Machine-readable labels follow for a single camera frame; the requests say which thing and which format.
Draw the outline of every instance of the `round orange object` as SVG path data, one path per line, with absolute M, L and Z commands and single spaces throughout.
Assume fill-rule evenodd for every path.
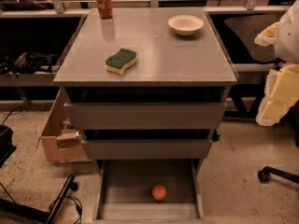
M 157 184 L 151 190 L 151 196 L 157 201 L 162 202 L 166 197 L 167 191 L 165 186 Z

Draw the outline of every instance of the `red soda can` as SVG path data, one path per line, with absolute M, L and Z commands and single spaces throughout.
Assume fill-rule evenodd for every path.
M 99 14 L 102 19 L 112 18 L 112 2 L 111 0 L 96 0 Z

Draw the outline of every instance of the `green sponge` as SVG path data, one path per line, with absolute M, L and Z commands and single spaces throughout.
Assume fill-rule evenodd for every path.
M 123 75 L 124 71 L 134 65 L 136 61 L 136 52 L 129 49 L 120 49 L 118 53 L 106 59 L 106 70 Z

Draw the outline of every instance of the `floor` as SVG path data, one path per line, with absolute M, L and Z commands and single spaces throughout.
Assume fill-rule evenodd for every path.
M 0 104 L 0 111 L 8 113 L 17 105 Z M 0 169 L 0 182 L 17 203 L 47 211 L 68 176 L 75 175 L 79 188 L 68 194 L 82 202 L 82 223 L 92 223 L 98 182 L 93 163 L 47 162 L 38 143 L 50 107 L 51 102 L 32 104 L 6 120 L 14 131 L 17 150 Z M 218 133 L 221 138 L 213 144 L 198 176 L 208 223 L 299 223 L 299 185 L 274 175 L 271 182 L 262 184 L 257 177 L 265 165 L 298 174 L 299 148 L 290 124 L 261 127 L 254 120 L 225 119 Z M 0 197 L 9 200 L 1 187 Z M 77 218 L 75 205 L 66 200 L 54 223 L 71 224 Z M 0 222 L 33 223 L 3 211 Z

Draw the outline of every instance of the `white bowl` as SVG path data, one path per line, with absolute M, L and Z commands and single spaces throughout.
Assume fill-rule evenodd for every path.
M 175 29 L 178 35 L 193 35 L 197 30 L 201 29 L 204 22 L 191 15 L 177 15 L 172 17 L 168 24 Z

